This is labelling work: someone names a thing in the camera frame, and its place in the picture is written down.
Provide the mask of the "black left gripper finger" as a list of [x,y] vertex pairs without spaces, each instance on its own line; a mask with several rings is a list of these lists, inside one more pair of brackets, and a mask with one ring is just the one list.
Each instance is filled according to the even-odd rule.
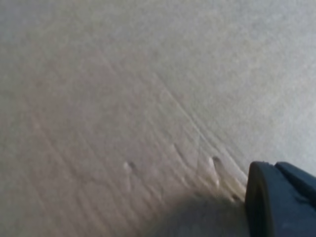
[[252,237],[316,235],[316,178],[290,163],[252,162],[244,205]]

